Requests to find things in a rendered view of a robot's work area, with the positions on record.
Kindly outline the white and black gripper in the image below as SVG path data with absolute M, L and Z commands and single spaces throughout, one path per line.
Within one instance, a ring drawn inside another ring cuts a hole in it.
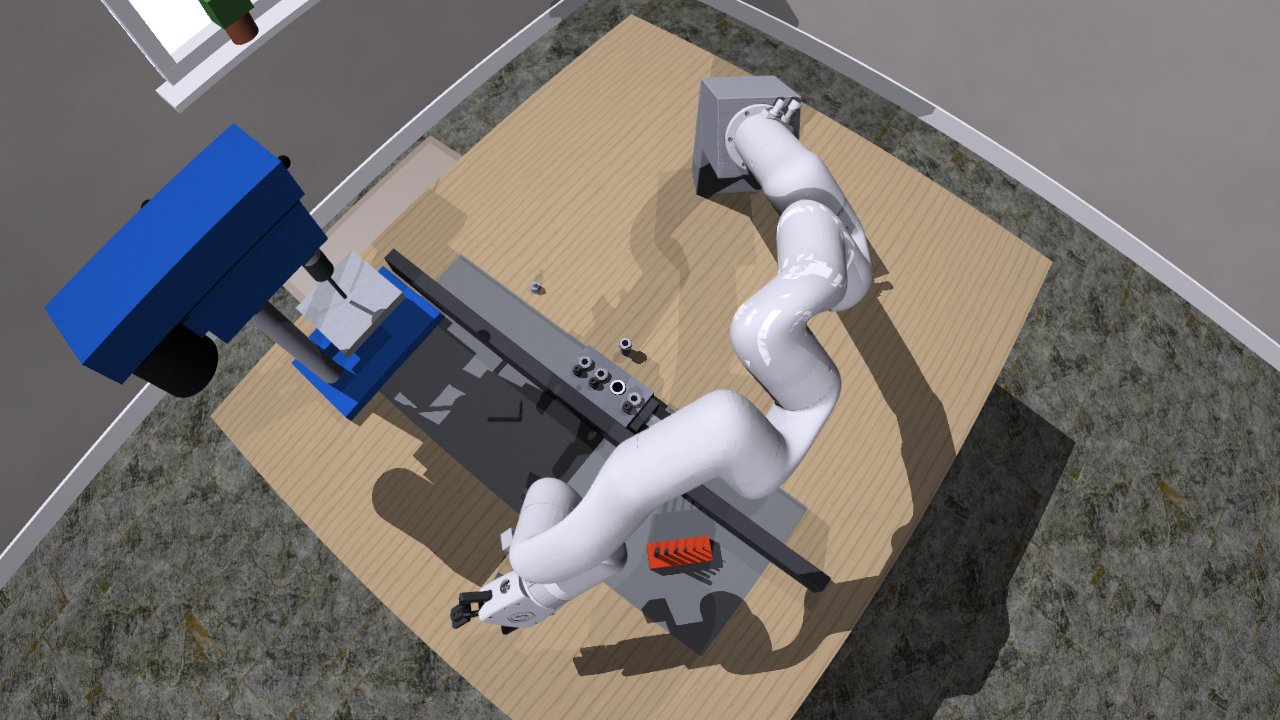
M 471 603 L 477 603 L 479 610 L 471 611 Z M 451 609 L 452 628 L 457 629 L 471 618 L 479 616 L 483 623 L 500 625 L 502 633 L 507 635 L 518 628 L 541 623 L 563 605 L 549 609 L 539 603 L 530 593 L 526 582 L 516 571 L 509 571 L 477 592 L 460 593 L 460 603 Z

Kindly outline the dark grey rectangular bar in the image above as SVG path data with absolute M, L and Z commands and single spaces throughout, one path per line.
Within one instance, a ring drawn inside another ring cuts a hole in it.
M 636 436 L 640 430 L 643 430 L 643 427 L 649 428 L 660 421 L 660 419 L 654 415 L 658 407 L 659 404 L 657 400 L 650 397 L 637 415 L 634 416 L 634 420 L 628 423 L 628 430 Z

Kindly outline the long black rectangular bar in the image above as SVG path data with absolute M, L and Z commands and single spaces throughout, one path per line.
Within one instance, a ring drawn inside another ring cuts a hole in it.
M 456 299 L 442 284 L 438 284 L 436 281 L 433 281 L 431 277 L 420 270 L 419 266 L 410 263 L 396 249 L 392 249 L 384 259 L 392 272 L 412 286 L 413 290 L 422 293 L 425 299 L 445 313 L 445 315 L 451 316 L 465 331 L 468 331 L 470 334 L 474 334 L 476 340 L 549 395 L 550 398 L 554 398 L 588 427 L 596 430 L 611 445 L 617 447 L 625 439 L 635 436 L 620 424 L 620 421 L 616 421 L 613 416 L 603 411 L 602 407 L 598 407 L 589 398 L 579 393 L 577 389 L 573 389 L 572 386 L 562 380 L 561 377 L 524 351 L 524 348 L 515 345 L 512 340 L 502 334 L 500 331 L 497 331 L 495 327 L 484 320 L 483 316 L 479 316 L 477 313 L 474 313 L 460 299 Z M 809 591 L 823 592 L 826 589 L 831 577 L 812 565 L 812 562 L 808 562 L 806 559 L 803 559 L 794 550 L 790 550 L 788 546 L 776 539 L 774 536 L 771 536 L 771 533 L 756 525 L 756 523 L 742 515 L 742 512 L 739 512 L 737 509 L 733 509 L 705 486 L 698 486 L 681 496 Z

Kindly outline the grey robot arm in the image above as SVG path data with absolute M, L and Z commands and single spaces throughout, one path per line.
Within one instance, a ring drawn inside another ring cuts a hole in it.
M 716 389 L 618 445 L 584 498 L 563 480 L 534 482 L 517 527 L 500 542 L 532 597 L 549 609 L 620 573 L 625 541 L 662 503 L 718 477 L 744 498 L 773 493 L 838 401 L 838 369 L 806 322 L 861 301 L 873 277 L 870 254 L 826 163 L 794 136 L 803 105 L 783 106 L 780 99 L 744 108 L 724 135 L 730 158 L 750 169 L 780 214 L 778 274 L 730 325 L 735 354 L 774 404 L 764 416 L 742 395 Z

